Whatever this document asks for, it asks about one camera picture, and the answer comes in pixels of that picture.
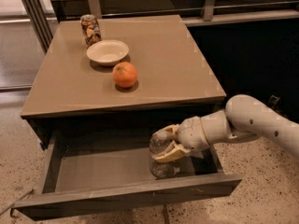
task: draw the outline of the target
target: white bowl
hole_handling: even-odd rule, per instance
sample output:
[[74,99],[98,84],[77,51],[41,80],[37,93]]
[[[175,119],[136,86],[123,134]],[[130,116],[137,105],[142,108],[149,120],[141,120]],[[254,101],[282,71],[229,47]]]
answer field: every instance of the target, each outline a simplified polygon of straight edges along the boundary
[[129,48],[122,41],[103,40],[87,49],[87,56],[92,61],[103,66],[113,66],[121,61],[129,52]]

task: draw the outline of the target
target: concrete floor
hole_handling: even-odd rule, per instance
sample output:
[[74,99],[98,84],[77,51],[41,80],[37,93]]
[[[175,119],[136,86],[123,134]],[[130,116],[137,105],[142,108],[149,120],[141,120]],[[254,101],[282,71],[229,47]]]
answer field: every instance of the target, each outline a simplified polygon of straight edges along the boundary
[[[29,23],[0,25],[0,85],[31,83],[43,59]],[[0,93],[0,210],[35,188],[45,152],[20,118],[28,92]],[[217,144],[225,173],[243,175],[229,197],[167,206],[169,223],[299,223],[299,162],[260,138],[246,144]],[[34,223],[19,212],[0,223]],[[52,223],[168,223],[163,207],[44,220]]]

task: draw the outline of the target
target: soda can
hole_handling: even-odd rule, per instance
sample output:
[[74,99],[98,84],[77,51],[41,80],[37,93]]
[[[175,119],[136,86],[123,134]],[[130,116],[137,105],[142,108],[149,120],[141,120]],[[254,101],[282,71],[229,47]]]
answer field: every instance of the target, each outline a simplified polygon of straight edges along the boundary
[[83,15],[81,26],[87,47],[102,40],[99,23],[94,15]]

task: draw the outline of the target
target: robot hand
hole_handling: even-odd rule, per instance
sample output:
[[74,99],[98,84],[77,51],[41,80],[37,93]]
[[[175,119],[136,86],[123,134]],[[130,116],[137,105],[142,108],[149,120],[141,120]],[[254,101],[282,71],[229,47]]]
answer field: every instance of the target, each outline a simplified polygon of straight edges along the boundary
[[157,163],[169,163],[196,157],[217,143],[244,143],[260,136],[299,160],[299,125],[247,95],[234,96],[224,110],[159,130],[150,139],[149,153]]

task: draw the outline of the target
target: desk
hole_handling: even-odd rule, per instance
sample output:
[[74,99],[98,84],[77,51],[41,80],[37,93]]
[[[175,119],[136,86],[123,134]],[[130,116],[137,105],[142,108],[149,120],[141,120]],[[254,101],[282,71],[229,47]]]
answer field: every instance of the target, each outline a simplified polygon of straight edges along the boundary
[[129,47],[138,83],[120,91],[112,68],[86,56],[79,21],[59,24],[23,107],[24,119],[216,102],[225,97],[180,16],[101,20],[103,39]]
[[230,195],[241,178],[223,172],[213,148],[180,160],[171,180],[150,172],[153,132],[225,97],[180,17],[105,20],[100,29],[128,45],[138,83],[117,89],[112,68],[87,58],[79,21],[59,25],[21,113],[48,148],[44,173],[15,208],[38,220]]

